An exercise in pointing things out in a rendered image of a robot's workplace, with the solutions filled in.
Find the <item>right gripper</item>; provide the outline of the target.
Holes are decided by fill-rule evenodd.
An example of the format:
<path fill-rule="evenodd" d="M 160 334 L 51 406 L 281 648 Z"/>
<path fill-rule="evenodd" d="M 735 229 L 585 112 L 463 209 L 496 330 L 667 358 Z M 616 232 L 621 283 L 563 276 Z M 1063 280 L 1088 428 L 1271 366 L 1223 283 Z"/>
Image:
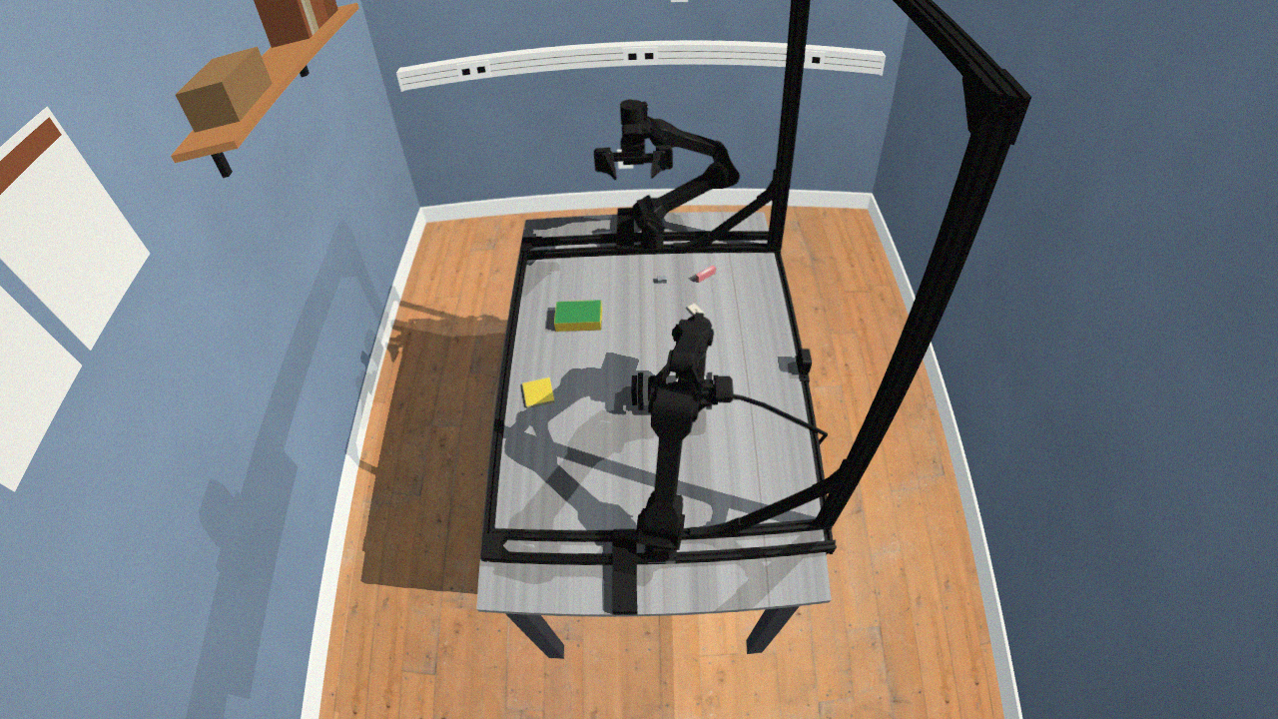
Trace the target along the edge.
<path fill-rule="evenodd" d="M 617 178 L 613 161 L 624 161 L 624 165 L 652 163 L 651 179 L 653 179 L 658 172 L 661 172 L 661 170 L 674 169 L 674 151 L 671 146 L 656 146 L 653 155 L 645 155 L 645 149 L 643 149 L 640 143 L 625 146 L 622 152 L 594 149 L 596 172 L 607 172 L 608 176 L 613 178 L 613 181 L 616 181 Z"/>

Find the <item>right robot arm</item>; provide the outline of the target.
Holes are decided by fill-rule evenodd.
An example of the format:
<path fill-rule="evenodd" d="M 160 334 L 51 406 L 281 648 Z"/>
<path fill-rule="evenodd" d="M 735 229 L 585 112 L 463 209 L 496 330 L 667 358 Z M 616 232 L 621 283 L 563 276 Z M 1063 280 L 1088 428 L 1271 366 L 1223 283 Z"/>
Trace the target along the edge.
<path fill-rule="evenodd" d="M 665 249 L 665 223 L 662 220 L 668 211 L 679 208 L 685 202 L 697 199 L 702 193 L 725 190 L 725 188 L 734 186 L 734 184 L 737 184 L 740 174 L 728 158 L 728 151 L 725 149 L 722 142 L 681 132 L 681 129 L 672 126 L 666 120 L 648 117 L 647 111 L 647 102 L 636 100 L 620 102 L 622 124 L 621 149 L 625 146 L 633 146 L 633 143 L 640 143 L 643 149 L 645 149 L 644 138 L 651 138 L 653 146 L 671 146 L 672 149 L 674 147 L 680 147 L 680 149 L 708 155 L 714 160 L 714 163 L 709 165 L 703 176 L 695 178 L 693 181 L 682 184 L 682 186 L 677 186 L 676 190 L 665 193 L 659 199 L 651 199 L 651 195 L 645 195 L 644 199 L 636 201 L 633 206 L 633 217 L 638 229 L 642 229 L 643 249 Z"/>

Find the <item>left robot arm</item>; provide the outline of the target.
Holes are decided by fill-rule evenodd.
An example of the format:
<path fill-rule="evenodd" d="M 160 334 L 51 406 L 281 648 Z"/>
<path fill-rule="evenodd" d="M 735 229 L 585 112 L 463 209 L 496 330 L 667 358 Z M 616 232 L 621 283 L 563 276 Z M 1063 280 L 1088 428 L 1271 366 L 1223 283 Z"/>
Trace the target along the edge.
<path fill-rule="evenodd" d="M 695 313 L 688 321 L 680 321 L 674 327 L 676 345 L 674 351 L 668 350 L 667 364 L 656 374 L 651 388 L 648 412 L 659 444 L 656 488 L 636 520 L 636 543 L 645 543 L 645 561 L 677 559 L 682 540 L 685 513 L 682 496 L 677 494 L 682 438 L 689 435 L 693 420 L 698 418 L 702 390 L 698 374 L 705 372 L 705 351 L 714 338 L 704 313 Z M 676 378 L 677 372 L 690 375 L 698 395 L 689 390 L 661 387 L 670 372 L 675 372 Z"/>

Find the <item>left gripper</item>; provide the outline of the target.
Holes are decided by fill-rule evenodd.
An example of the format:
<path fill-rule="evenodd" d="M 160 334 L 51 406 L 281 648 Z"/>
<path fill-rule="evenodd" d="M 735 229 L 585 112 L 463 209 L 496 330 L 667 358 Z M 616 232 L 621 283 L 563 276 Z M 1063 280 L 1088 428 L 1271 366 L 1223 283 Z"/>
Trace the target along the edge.
<path fill-rule="evenodd" d="M 652 383 L 653 383 L 653 378 L 654 377 L 656 377 L 656 374 L 651 374 L 651 377 L 648 378 L 648 401 L 649 401 L 649 397 L 651 397 L 651 388 L 652 388 Z M 699 374 L 699 378 L 700 378 L 702 390 L 703 390 L 703 395 L 700 396 L 699 412 L 700 412 L 700 410 L 704 406 L 707 406 L 709 404 L 714 404 L 714 393 L 716 393 L 716 401 L 718 404 L 731 404 L 732 396 L 734 396 L 734 391 L 732 391 L 732 378 L 730 375 L 714 375 L 714 383 L 713 383 L 713 381 L 705 381 L 705 384 L 703 384 L 703 378 L 705 378 L 705 372 L 703 372 L 702 374 Z M 679 372 L 677 372 L 677 381 L 668 382 L 668 383 L 666 383 L 666 381 L 663 381 L 659 386 L 661 387 L 668 387 L 668 388 L 689 390 L 689 391 L 693 391 L 695 395 L 698 395 L 697 384 L 694 384 L 691 377 L 690 375 L 685 375 L 685 374 L 679 373 Z M 659 386 L 658 386 L 658 388 L 659 388 Z"/>

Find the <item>yellow flat block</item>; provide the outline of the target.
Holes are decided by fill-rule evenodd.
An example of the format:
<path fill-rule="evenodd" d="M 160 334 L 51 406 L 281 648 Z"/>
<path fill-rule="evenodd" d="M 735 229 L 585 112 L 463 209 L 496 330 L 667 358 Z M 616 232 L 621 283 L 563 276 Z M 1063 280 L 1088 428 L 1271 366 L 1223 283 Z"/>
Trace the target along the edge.
<path fill-rule="evenodd" d="M 527 406 L 539 406 L 544 404 L 555 404 L 555 395 L 552 391 L 551 381 L 543 378 L 542 381 L 529 381 L 523 384 L 524 396 Z"/>

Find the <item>black power cord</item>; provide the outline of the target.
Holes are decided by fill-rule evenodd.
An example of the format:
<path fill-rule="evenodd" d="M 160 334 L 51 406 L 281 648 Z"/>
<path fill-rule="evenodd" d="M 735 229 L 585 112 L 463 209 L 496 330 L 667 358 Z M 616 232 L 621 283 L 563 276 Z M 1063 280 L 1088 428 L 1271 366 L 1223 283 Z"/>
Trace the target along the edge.
<path fill-rule="evenodd" d="M 772 410 L 773 412 L 778 412 L 780 415 L 783 415 L 785 418 L 789 418 L 789 419 L 792 419 L 792 420 L 797 421 L 797 423 L 799 423 L 799 424 L 801 424 L 803 427 L 806 427 L 806 428 L 810 428 L 810 429 L 815 429 L 815 432 L 820 433 L 820 435 L 822 435 L 822 437 L 819 438 L 819 444 L 822 444 L 822 442 L 823 442 L 823 441 L 826 441 L 826 437 L 828 435 L 828 433 L 827 433 L 827 432 L 826 432 L 824 429 L 818 429 L 818 428 L 815 428 L 815 427 L 812 427 L 812 425 L 810 425 L 810 424 L 808 424 L 806 421 L 804 421 L 804 420 L 801 420 L 801 419 L 797 419 L 797 418 L 795 418 L 794 415 L 789 415 L 789 414 L 786 414 L 786 412 L 782 412 L 782 411 L 781 411 L 781 410 L 780 410 L 778 407 L 774 407 L 774 406 L 771 406 L 769 404 L 762 404 L 762 402 L 760 402 L 760 401 L 758 401 L 758 400 L 754 400 L 754 398 L 751 398 L 751 397 L 746 397 L 746 396 L 743 396 L 743 395 L 734 395 L 734 397 L 737 397 L 737 398 L 743 398 L 743 400 L 746 400 L 746 401 L 748 401 L 749 404 L 757 404 L 757 405 L 760 405 L 760 406 L 766 406 L 767 409 L 771 409 L 771 410 Z"/>

